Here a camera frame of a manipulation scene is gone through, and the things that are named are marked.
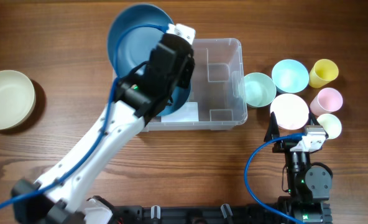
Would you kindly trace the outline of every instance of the pink bowl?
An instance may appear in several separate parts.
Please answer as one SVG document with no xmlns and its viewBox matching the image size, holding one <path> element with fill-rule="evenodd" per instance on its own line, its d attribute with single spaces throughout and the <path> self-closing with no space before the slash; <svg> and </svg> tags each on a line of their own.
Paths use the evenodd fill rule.
<svg viewBox="0 0 368 224">
<path fill-rule="evenodd" d="M 287 130 L 302 128 L 308 121 L 308 106 L 299 96 L 282 94 L 271 103 L 270 113 L 274 112 L 278 126 Z"/>
</svg>

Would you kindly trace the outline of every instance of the light green bowl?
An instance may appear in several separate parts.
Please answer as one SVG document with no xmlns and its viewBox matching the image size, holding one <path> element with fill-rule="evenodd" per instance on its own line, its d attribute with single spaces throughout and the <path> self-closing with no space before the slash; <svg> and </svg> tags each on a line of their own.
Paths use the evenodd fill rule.
<svg viewBox="0 0 368 224">
<path fill-rule="evenodd" d="M 263 73 L 254 72 L 245 76 L 246 103 L 254 108 L 269 105 L 277 95 L 272 79 Z"/>
</svg>

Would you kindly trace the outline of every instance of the yellow cup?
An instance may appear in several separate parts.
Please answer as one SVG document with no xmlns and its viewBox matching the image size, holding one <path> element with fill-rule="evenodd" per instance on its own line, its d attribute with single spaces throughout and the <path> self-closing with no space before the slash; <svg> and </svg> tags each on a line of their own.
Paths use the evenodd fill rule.
<svg viewBox="0 0 368 224">
<path fill-rule="evenodd" d="M 338 66 L 328 59 L 321 59 L 314 64 L 310 71 L 308 84 L 313 88 L 321 88 L 339 76 Z"/>
</svg>

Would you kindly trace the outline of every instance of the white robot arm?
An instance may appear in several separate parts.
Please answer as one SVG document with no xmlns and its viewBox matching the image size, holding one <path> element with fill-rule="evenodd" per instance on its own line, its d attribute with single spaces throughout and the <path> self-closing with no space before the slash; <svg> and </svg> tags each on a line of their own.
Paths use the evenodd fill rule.
<svg viewBox="0 0 368 224">
<path fill-rule="evenodd" d="M 122 147 L 141 132 L 145 126 L 144 118 L 134 115 L 134 108 L 123 101 L 111 105 L 112 113 L 105 137 L 100 142 L 91 157 L 74 173 L 63 185 L 49 190 L 46 195 L 53 202 L 64 200 L 65 210 L 76 212 L 85 200 L 86 193 L 92 186 L 95 178 L 105 168 L 108 162 L 122 149 Z M 42 174 L 36 182 L 41 187 L 48 186 L 68 172 L 87 153 L 87 149 L 95 142 L 105 120 L 106 110 L 103 111 L 97 122 L 83 136 L 75 147 L 48 172 Z"/>
<path fill-rule="evenodd" d="M 195 66 L 191 47 L 194 38 L 194 29 L 169 24 L 149 61 L 134 68 L 117 83 L 109 118 L 106 118 L 106 107 L 76 146 L 34 184 L 27 180 L 18 181 L 12 189 L 13 197 L 45 190 L 58 182 L 45 193 L 14 204 L 19 223 L 102 224 L 109 221 L 111 211 L 93 199 L 85 202 L 86 194 L 108 162 L 166 107 L 174 88 L 188 88 Z M 136 74 L 143 65 L 144 74 Z M 89 158 L 60 183 L 58 180 L 90 151 L 105 120 L 108 125 L 101 142 Z"/>
</svg>

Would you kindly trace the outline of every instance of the beige bowl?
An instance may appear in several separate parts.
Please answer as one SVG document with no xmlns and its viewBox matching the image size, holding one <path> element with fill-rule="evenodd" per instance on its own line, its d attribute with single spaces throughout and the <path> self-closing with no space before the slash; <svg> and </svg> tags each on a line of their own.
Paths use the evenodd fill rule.
<svg viewBox="0 0 368 224">
<path fill-rule="evenodd" d="M 35 102 L 35 88 L 28 77 L 17 71 L 0 71 L 0 130 L 24 122 Z"/>
</svg>

